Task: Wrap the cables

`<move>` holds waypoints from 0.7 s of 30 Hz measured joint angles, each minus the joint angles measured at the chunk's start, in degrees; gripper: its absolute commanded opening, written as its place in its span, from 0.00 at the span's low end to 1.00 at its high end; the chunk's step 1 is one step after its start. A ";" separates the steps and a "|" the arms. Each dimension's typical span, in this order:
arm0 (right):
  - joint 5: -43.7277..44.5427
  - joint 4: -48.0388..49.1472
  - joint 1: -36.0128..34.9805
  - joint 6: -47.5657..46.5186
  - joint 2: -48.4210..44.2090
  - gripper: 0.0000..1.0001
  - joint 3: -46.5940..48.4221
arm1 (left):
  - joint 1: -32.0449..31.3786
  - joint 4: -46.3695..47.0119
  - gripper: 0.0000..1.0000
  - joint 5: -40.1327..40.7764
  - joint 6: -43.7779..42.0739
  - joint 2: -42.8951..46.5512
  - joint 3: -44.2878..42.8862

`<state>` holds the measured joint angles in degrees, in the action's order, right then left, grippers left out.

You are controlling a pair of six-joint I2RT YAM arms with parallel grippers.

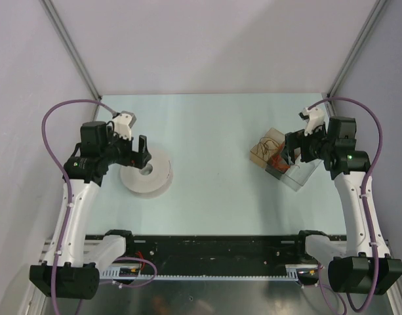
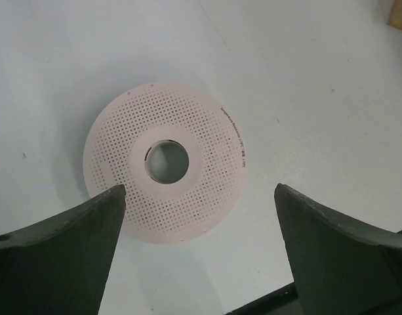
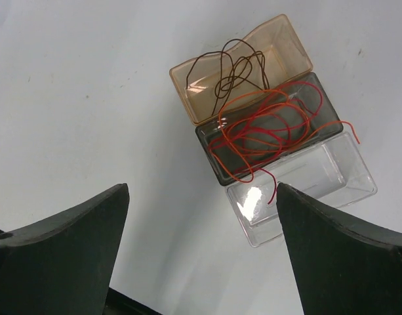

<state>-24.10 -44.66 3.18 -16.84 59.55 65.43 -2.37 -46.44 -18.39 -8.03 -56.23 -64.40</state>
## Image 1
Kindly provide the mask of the white perforated cable spool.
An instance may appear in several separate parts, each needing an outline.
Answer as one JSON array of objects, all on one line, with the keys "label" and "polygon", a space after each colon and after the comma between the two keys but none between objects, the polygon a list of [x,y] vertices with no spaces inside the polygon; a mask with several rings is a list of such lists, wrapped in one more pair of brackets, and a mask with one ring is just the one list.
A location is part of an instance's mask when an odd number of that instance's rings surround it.
[{"label": "white perforated cable spool", "polygon": [[165,193],[173,180],[172,163],[168,153],[160,148],[150,149],[151,159],[141,170],[120,168],[123,185],[135,196],[150,199]]}]

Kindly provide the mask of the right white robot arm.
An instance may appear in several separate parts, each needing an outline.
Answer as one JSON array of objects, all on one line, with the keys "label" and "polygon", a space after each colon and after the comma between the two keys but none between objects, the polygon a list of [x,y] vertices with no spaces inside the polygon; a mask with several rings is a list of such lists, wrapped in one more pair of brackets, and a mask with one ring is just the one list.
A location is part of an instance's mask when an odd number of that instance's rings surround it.
[{"label": "right white robot arm", "polygon": [[392,258],[376,221],[371,179],[365,178],[371,163],[366,152],[355,149],[356,121],[332,117],[325,123],[310,114],[302,119],[306,128],[285,135],[282,156],[292,164],[299,150],[304,163],[323,161],[341,200],[346,247],[323,232],[302,230],[293,255],[300,263],[315,259],[326,267],[335,292],[383,295],[402,275],[402,262]]}]

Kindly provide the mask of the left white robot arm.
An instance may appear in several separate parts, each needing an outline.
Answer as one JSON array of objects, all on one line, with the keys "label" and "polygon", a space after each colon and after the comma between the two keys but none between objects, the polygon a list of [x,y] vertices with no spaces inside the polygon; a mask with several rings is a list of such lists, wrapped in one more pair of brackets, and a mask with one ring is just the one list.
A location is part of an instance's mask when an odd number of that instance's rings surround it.
[{"label": "left white robot arm", "polygon": [[128,230],[109,230],[94,249],[84,252],[90,212],[110,165],[143,169],[151,159],[144,135],[138,150],[132,149],[134,121],[125,114],[82,124],[81,140],[61,166],[64,194],[52,241],[43,261],[30,266],[30,281],[45,296],[92,299],[101,273],[115,259],[126,263],[134,258],[136,247]]}]

